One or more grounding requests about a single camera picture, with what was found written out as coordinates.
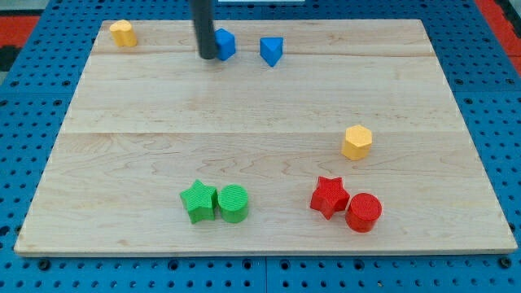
black pole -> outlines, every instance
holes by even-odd
[[[212,0],[190,0],[190,8],[199,56],[203,59],[214,59],[217,56],[217,45],[213,27]]]

green cylinder block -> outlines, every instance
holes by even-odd
[[[247,217],[247,192],[239,185],[225,186],[218,195],[221,216],[229,223],[239,223]]]

blue block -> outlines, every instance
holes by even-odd
[[[226,61],[231,55],[235,54],[235,36],[223,28],[215,32],[217,43],[217,58]]]
[[[273,67],[282,57],[283,37],[262,37],[260,39],[260,56]]]

red star block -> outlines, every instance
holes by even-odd
[[[345,210],[348,205],[349,193],[344,189],[342,178],[328,179],[319,177],[317,189],[311,198],[311,208],[322,212],[330,220],[335,212]]]

red cylinder block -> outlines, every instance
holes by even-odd
[[[373,229],[382,214],[382,204],[373,195],[360,193],[351,199],[345,221],[356,232],[365,233]]]

